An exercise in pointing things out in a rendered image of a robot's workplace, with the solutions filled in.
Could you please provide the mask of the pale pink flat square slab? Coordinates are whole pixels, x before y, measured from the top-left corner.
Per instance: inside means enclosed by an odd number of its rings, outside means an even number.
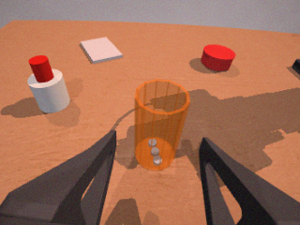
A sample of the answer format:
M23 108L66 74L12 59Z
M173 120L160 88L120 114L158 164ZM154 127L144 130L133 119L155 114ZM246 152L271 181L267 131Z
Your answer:
M93 64L123 57L106 37L81 41L81 45Z

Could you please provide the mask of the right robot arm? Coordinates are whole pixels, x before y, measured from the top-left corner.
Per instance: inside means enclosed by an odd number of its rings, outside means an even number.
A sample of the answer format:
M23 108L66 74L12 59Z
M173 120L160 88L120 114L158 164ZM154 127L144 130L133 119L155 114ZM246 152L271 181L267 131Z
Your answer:
M300 70L300 59L296 59L293 65Z

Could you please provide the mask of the red disk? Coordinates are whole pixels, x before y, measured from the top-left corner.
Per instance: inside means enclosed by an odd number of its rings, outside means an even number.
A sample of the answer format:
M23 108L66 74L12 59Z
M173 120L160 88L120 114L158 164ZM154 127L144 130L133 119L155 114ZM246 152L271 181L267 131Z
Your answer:
M203 48L201 62L210 69L216 71L229 70L235 52L220 45L207 45Z

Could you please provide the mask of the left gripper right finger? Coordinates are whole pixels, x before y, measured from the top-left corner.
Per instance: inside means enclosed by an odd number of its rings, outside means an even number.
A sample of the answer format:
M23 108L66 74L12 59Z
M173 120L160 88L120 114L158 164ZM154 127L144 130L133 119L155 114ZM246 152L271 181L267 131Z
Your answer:
M207 225L235 225L218 176L239 203L236 225L300 225L300 202L231 158L207 137L199 149Z

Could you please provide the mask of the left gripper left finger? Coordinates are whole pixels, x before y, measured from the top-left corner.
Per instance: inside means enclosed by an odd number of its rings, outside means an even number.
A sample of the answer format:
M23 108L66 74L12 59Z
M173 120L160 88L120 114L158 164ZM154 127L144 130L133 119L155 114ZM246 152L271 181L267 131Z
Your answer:
M116 130L111 130L77 156L10 191L0 213L67 225L99 225L116 145Z

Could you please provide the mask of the orange translucent pill bottle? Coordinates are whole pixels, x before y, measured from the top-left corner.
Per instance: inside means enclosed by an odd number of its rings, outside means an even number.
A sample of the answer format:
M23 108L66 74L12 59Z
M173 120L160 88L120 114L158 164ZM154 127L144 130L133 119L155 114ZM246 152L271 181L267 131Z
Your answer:
M176 82L155 79L135 93L135 157L146 170L159 172L173 162L190 104Z

